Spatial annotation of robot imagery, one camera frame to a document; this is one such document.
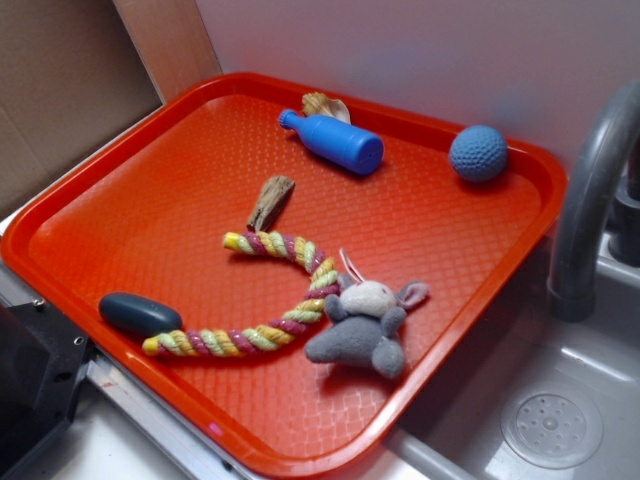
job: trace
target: red plastic tray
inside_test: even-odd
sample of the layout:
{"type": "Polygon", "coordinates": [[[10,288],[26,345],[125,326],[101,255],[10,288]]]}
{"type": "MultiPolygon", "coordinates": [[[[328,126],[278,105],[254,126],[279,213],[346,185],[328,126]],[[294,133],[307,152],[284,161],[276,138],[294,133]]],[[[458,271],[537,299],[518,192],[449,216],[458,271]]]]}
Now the red plastic tray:
{"type": "Polygon", "coordinates": [[[253,74],[205,82],[43,193],[1,242],[24,280],[266,476],[329,472],[376,445],[554,221],[566,184],[554,158],[514,140],[504,174],[465,183],[448,163],[461,126],[330,93],[385,144],[380,169],[356,177],[278,125],[315,90],[253,74]],[[335,257],[345,248],[395,290],[431,286],[400,332],[400,380],[312,364],[305,338],[253,359],[148,358],[140,339],[101,320],[98,301],[112,291],[174,307],[185,328],[246,328],[292,308],[308,288],[299,267],[221,247],[277,174],[296,181],[279,232],[335,257]]]}

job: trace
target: blue crocheted ball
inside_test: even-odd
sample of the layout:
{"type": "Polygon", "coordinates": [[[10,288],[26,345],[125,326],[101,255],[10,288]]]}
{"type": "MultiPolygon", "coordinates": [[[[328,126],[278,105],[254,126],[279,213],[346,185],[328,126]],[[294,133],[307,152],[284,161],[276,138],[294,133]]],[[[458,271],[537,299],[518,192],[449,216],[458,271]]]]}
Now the blue crocheted ball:
{"type": "Polygon", "coordinates": [[[495,128],[469,127],[451,144],[449,162],[465,180],[486,182],[507,167],[507,142],[495,128]]]}

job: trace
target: gray faucet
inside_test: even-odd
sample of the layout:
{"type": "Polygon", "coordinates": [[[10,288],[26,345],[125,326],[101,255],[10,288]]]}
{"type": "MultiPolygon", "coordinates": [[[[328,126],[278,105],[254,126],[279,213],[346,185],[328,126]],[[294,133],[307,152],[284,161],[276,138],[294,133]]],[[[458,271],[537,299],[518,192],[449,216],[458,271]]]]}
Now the gray faucet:
{"type": "Polygon", "coordinates": [[[640,80],[606,104],[569,179],[547,282],[550,309],[568,322],[595,309],[595,271],[602,234],[621,262],[640,266],[640,80]],[[624,165],[628,165],[622,176],[624,165]]]}

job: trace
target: sink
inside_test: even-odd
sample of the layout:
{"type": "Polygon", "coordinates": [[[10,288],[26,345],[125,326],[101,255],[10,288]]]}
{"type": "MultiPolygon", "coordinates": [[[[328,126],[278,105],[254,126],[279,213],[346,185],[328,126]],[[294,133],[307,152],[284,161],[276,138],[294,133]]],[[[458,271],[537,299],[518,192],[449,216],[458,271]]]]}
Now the sink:
{"type": "Polygon", "coordinates": [[[399,420],[391,437],[402,432],[411,454],[387,442],[418,469],[449,466],[430,467],[429,478],[638,478],[639,271],[601,256],[595,313],[564,323],[548,312],[547,247],[520,267],[399,420]]]}

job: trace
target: tray rim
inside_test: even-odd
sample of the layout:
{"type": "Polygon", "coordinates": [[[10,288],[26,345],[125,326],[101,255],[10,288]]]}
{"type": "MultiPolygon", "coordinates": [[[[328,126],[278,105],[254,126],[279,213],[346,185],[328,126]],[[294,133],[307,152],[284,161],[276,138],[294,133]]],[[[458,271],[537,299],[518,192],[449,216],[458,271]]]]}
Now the tray rim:
{"type": "MultiPolygon", "coordinates": [[[[2,237],[0,241],[2,258],[9,268],[14,270],[36,290],[41,286],[45,286],[49,301],[56,305],[58,303],[65,304],[64,289],[56,285],[55,278],[51,277],[49,272],[41,271],[38,265],[28,257],[29,240],[40,228],[42,222],[55,215],[87,188],[118,168],[131,155],[145,148],[158,135],[177,124],[196,108],[213,98],[230,94],[243,94],[257,87],[265,88],[270,93],[275,93],[274,96],[268,98],[269,100],[288,105],[294,109],[299,109],[299,99],[302,94],[317,90],[315,87],[255,73],[221,75],[192,87],[166,106],[152,113],[130,131],[121,135],[112,144],[98,151],[85,164],[70,172],[69,175],[33,199],[13,219],[2,237]]],[[[336,92],[322,91],[329,96],[340,97],[349,105],[352,118],[358,121],[358,124],[363,128],[414,142],[419,141],[419,137],[423,136],[425,129],[427,129],[434,137],[428,142],[429,147],[437,150],[447,151],[455,135],[465,128],[463,125],[374,104],[336,92]],[[399,130],[403,130],[403,135],[400,137],[397,135],[399,130]]],[[[202,421],[202,419],[210,418],[211,416],[207,409],[195,401],[184,398],[181,401],[186,403],[181,405],[181,408],[178,408],[174,404],[175,398],[170,400],[166,398],[166,395],[160,393],[165,390],[164,387],[169,381],[155,371],[152,365],[153,360],[147,359],[142,354],[133,357],[127,356],[127,358],[116,356],[116,360],[136,376],[139,376],[144,371],[147,386],[161,395],[162,398],[165,398],[181,414],[185,415],[185,411],[188,410],[190,414],[185,416],[189,421],[192,421],[194,425],[223,448],[228,449],[234,457],[238,458],[248,468],[263,475],[278,477],[318,475],[333,471],[363,457],[377,445],[381,437],[391,428],[395,419],[428,382],[430,376],[445,360],[448,353],[455,348],[455,345],[463,338],[466,331],[475,323],[479,315],[477,312],[481,312],[497,295],[517,267],[535,248],[538,241],[544,236],[559,214],[567,183],[564,169],[549,152],[540,147],[510,138],[507,138],[507,142],[510,155],[516,157],[524,156],[536,160],[535,162],[514,162],[515,173],[522,174],[529,179],[532,176],[536,176],[545,180],[544,184],[533,182],[541,198],[541,208],[538,216],[499,261],[489,278],[481,284],[480,288],[474,292],[458,315],[451,320],[449,326],[442,332],[438,340],[416,363],[408,378],[421,379],[417,382],[419,385],[417,387],[408,385],[406,380],[400,384],[373,420],[343,447],[309,458],[293,458],[281,454],[277,454],[276,458],[276,455],[257,451],[248,444],[246,439],[238,434],[234,435],[233,432],[225,431],[225,438],[218,438],[209,433],[207,426],[202,421]]],[[[86,308],[84,304],[71,306],[65,313],[70,318],[77,317],[79,319],[93,318],[94,315],[93,311],[86,308]]],[[[99,343],[110,355],[112,355],[110,350],[118,345],[117,342],[112,342],[108,337],[102,339],[99,343]]]]}

